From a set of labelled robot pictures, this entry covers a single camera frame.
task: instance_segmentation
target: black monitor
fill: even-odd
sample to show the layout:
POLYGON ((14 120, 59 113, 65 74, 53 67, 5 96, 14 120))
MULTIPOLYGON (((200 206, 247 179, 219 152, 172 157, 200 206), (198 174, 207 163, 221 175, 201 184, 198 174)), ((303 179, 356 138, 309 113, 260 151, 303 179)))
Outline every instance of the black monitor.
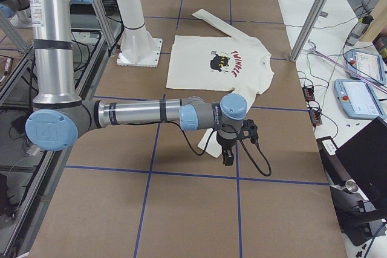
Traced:
POLYGON ((387 207, 387 123, 373 119, 336 155, 375 208, 387 207))

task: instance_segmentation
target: electronic component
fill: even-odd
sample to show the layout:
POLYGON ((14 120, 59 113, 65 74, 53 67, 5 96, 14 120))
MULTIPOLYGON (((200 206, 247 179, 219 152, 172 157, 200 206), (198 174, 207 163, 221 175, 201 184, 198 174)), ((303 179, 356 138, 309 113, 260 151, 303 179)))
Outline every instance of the electronic component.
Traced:
POLYGON ((306 102, 315 101, 314 89, 313 87, 302 87, 302 92, 304 93, 304 98, 306 102))
POLYGON ((336 80, 335 94, 344 112, 352 119, 387 118, 372 87, 358 80, 336 80))
MULTIPOLYGON (((347 68, 378 85, 386 84, 383 57, 359 50, 350 50, 345 54, 347 68)), ((349 73, 351 79, 358 79, 349 73)))
POLYGON ((321 109, 309 108, 309 117, 313 127, 322 125, 321 109))

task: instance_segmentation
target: black bracket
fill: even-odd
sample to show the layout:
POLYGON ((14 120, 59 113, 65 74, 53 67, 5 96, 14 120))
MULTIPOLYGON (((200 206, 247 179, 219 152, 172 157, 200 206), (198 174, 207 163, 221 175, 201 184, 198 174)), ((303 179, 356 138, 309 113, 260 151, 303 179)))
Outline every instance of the black bracket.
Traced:
POLYGON ((227 140, 216 135, 216 140, 220 145, 222 145, 222 155, 223 155, 223 164, 225 166, 232 166, 234 162, 234 154, 232 152, 232 147, 235 145, 237 140, 250 139, 250 142, 255 144, 258 141, 258 127, 254 124, 254 121, 247 119, 243 121, 243 125, 239 132, 239 137, 235 137, 232 140, 227 140))

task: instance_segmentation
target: metal pole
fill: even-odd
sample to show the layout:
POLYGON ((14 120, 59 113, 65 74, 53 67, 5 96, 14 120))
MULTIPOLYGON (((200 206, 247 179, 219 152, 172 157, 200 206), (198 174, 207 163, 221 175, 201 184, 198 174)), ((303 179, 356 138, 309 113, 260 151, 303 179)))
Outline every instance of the metal pole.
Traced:
POLYGON ((312 8, 309 11, 309 14, 307 16, 307 20, 304 23, 304 26, 302 27, 302 30, 296 40, 296 43, 294 44, 293 50, 290 54, 290 61, 295 62, 297 61, 298 56, 301 53, 302 48, 304 47, 305 43, 307 42, 309 35, 313 29, 314 24, 317 21, 317 18, 319 17, 322 8, 324 7, 327 0, 315 0, 312 8))
POLYGON ((29 46, 23 40, 21 35, 15 30, 10 21, 6 19, 1 13, 0 28, 5 33, 5 35, 16 45, 22 54, 26 54, 28 52, 29 46))
POLYGON ((106 17, 106 11, 103 7, 101 0, 94 0, 93 1, 93 9, 96 13, 99 25, 101 26, 102 33, 105 36, 106 42, 108 43, 108 46, 112 48, 112 52, 114 54, 115 49, 113 48, 115 39, 114 35, 111 29, 111 26, 109 25, 108 18, 106 17))
POLYGON ((117 0, 125 26, 118 65, 156 67, 162 39, 154 39, 146 30, 140 0, 117 0))

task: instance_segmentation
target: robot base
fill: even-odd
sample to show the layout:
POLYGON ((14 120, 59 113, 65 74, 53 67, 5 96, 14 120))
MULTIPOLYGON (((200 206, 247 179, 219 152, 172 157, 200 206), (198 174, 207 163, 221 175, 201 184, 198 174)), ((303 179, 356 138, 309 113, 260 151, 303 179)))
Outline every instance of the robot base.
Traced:
POLYGON ((117 64, 119 66, 147 66, 156 68, 158 60, 161 54, 161 47, 163 45, 162 39, 151 39, 152 43, 155 44, 153 50, 148 51, 142 57, 134 57, 136 55, 132 50, 125 50, 119 54, 117 64))

